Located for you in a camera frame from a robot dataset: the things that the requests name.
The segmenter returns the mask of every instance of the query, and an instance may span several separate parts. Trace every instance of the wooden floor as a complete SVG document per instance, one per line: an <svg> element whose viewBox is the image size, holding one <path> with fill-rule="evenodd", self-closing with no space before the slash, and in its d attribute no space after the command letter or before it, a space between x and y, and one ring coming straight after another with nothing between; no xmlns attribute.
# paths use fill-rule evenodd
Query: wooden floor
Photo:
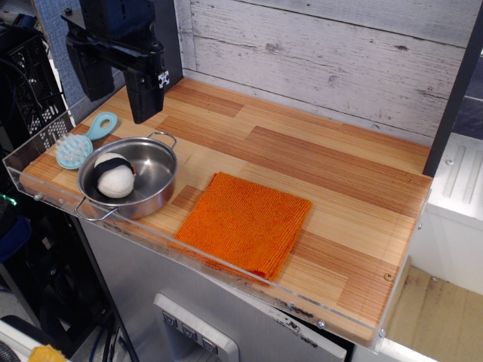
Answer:
<svg viewBox="0 0 483 362"><path fill-rule="evenodd" d="M439 362L483 361L483 296L411 267L387 338Z"/></svg>

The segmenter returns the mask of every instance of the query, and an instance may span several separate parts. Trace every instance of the white control panel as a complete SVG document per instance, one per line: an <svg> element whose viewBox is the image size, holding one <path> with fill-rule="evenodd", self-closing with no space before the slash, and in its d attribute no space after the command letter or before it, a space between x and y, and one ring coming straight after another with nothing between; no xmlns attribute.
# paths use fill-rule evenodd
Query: white control panel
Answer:
<svg viewBox="0 0 483 362"><path fill-rule="evenodd" d="M155 313L160 324L178 330L222 362L239 361L238 346L210 324L163 294L156 294L153 304L158 307Z"/></svg>

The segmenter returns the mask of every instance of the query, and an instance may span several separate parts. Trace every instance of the black stripe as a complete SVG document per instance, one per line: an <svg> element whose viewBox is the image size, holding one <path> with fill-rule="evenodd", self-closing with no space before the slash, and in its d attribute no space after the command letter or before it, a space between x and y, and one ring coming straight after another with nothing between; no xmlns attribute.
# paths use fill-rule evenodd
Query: black stripe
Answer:
<svg viewBox="0 0 483 362"><path fill-rule="evenodd" d="M99 182L100 177L107 171L113 170L114 168L118 166L128 166L131 169L131 172L134 173L134 168L133 165L126 161L123 158L116 157L116 158L111 158L110 160L106 160L104 162L101 162L98 164L96 167L94 167L94 171L92 173L92 183L94 187L97 189L97 183Z"/></svg>

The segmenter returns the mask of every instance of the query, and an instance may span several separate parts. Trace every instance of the wooden plank wall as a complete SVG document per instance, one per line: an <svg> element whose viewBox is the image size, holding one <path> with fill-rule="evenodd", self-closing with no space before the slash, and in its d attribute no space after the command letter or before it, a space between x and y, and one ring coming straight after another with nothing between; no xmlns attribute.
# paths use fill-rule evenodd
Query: wooden plank wall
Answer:
<svg viewBox="0 0 483 362"><path fill-rule="evenodd" d="M176 0L185 76L432 144L481 0Z"/></svg>

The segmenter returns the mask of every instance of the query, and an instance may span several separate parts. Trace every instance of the silver panel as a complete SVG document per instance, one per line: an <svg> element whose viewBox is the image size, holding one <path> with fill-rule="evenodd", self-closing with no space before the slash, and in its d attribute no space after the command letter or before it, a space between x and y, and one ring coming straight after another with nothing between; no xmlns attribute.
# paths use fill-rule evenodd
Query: silver panel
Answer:
<svg viewBox="0 0 483 362"><path fill-rule="evenodd" d="M483 141L452 133L428 205L483 220Z"/></svg>
<svg viewBox="0 0 483 362"><path fill-rule="evenodd" d="M140 361L183 360L180 349L189 345L172 327L159 328L157 293L231 338L241 362L344 359L343 348L273 307L98 225L81 224Z"/></svg>

